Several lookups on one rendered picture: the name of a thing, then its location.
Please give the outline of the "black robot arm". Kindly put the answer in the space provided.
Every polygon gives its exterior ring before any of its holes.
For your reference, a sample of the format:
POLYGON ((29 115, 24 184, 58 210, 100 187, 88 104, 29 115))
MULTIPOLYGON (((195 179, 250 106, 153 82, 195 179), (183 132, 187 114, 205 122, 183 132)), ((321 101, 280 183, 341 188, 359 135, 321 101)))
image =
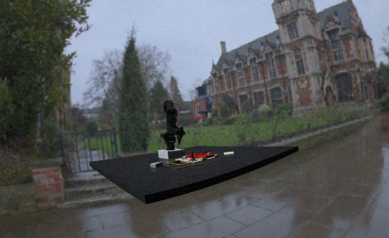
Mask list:
MULTIPOLYGON (((165 109, 165 113, 166 113, 166 130, 167 130, 166 133, 168 133, 167 126, 176 124, 177 119, 175 117, 177 117, 178 114, 171 100, 166 100, 166 102, 163 103, 163 108, 165 109)), ((181 132, 183 132, 183 127, 180 128, 178 128, 178 126, 176 126, 176 128, 172 127, 171 132, 175 135, 180 135, 181 132)), ((168 136, 168 138, 169 141, 174 141, 174 142, 170 142, 170 146, 166 144, 167 150, 175 150, 174 143, 176 143, 176 137, 173 135, 173 136, 168 136)))

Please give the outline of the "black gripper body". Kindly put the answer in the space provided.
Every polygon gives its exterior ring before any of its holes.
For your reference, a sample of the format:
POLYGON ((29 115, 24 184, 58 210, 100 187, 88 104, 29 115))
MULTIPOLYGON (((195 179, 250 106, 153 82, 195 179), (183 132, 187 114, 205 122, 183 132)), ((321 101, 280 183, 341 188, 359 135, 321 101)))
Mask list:
MULTIPOLYGON (((160 137, 161 137, 161 138, 168 138, 168 136, 173 136, 173 135, 175 135, 175 134, 173 134, 173 133, 171 132, 171 128, 172 128, 172 127, 176 128, 176 125, 168 125, 168 126, 167 126, 167 128, 168 128, 168 133, 162 133, 162 134, 160 135, 160 137)), ((185 135, 185 132, 184 132, 184 131, 181 132, 181 134, 178 135, 178 136, 182 136, 182 135, 185 135)))

